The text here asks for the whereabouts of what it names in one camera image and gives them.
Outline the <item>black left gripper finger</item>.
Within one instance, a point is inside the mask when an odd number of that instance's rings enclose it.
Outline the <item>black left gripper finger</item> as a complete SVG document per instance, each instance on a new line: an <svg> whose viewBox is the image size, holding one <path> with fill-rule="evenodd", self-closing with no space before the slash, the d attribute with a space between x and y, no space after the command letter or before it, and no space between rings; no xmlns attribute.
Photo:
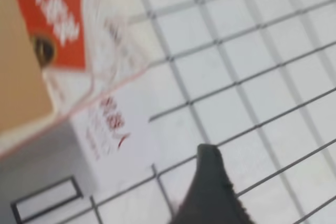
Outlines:
<svg viewBox="0 0 336 224"><path fill-rule="evenodd" d="M253 223L235 194L217 146L197 147L195 175L171 223Z"/></svg>

